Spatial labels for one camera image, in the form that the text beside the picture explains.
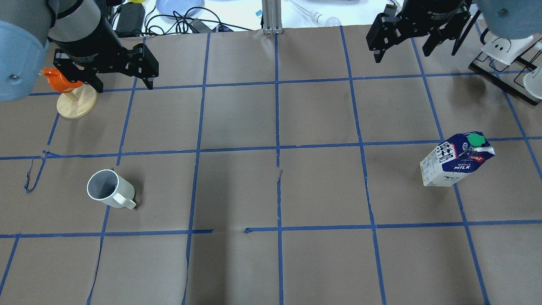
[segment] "mug handle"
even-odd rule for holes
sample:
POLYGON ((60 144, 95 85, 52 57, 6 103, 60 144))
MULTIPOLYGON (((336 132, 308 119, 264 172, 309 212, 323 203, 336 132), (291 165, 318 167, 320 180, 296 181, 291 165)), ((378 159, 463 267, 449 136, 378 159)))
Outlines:
POLYGON ((113 200, 129 209, 134 209, 136 207, 136 203, 133 200, 129 200, 128 198, 122 196, 120 193, 116 193, 113 196, 113 200))

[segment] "wooden base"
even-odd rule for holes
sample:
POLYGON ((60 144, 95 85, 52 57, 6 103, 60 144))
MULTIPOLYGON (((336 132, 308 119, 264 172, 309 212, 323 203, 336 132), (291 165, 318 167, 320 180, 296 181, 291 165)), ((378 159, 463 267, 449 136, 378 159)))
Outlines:
POLYGON ((56 102, 59 114, 68 119, 77 119, 89 113, 98 100, 98 93, 89 85, 82 85, 69 93, 60 95, 56 102))

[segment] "milk carton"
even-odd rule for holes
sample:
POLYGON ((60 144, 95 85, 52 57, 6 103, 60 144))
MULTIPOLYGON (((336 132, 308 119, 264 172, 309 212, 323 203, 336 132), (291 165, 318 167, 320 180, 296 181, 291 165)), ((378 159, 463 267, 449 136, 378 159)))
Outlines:
POLYGON ((494 155, 493 147, 481 132, 455 134, 420 162, 423 185, 450 187, 494 155))

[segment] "yellow object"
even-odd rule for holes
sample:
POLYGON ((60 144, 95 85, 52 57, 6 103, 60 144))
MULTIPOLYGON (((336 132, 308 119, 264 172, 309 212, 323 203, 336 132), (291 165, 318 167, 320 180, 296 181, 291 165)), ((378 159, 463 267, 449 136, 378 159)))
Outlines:
POLYGON ((98 93, 89 85, 82 85, 60 95, 56 102, 59 114, 68 119, 80 118, 89 113, 98 100, 98 93))

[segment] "green cap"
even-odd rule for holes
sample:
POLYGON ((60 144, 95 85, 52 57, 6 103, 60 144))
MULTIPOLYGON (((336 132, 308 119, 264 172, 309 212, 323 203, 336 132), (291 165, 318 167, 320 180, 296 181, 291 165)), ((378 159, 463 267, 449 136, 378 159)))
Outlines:
POLYGON ((486 138, 479 134, 470 134, 467 136, 467 140, 469 140, 469 143, 473 148, 480 147, 486 142, 486 138))

